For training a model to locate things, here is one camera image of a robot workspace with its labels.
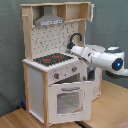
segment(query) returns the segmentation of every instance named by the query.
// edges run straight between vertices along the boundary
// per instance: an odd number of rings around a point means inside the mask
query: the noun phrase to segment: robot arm
[[[118,47],[110,47],[101,53],[89,47],[74,46],[71,52],[88,65],[105,70],[111,78],[128,77],[128,69],[124,69],[124,52]]]

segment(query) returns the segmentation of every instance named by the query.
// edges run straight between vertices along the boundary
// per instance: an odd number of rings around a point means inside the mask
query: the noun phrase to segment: toy kitchen
[[[90,2],[22,4],[26,109],[45,125],[89,120],[101,95],[99,68],[70,52],[85,47]]]

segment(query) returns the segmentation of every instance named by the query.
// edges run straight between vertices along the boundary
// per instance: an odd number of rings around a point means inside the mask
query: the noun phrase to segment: stovetop
[[[54,53],[51,55],[43,56],[40,58],[34,59],[34,62],[37,62],[39,64],[42,64],[46,67],[57,64],[57,63],[62,63],[64,61],[73,59],[73,57],[61,54],[61,53]]]

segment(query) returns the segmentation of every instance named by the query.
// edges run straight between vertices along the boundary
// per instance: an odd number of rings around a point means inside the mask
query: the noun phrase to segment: oven handle
[[[74,87],[74,88],[62,88],[62,91],[73,91],[73,90],[78,90],[80,87]]]

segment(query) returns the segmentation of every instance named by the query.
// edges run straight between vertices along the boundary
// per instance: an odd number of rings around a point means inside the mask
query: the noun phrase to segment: oven door
[[[89,120],[92,83],[56,83],[49,87],[49,123]]]

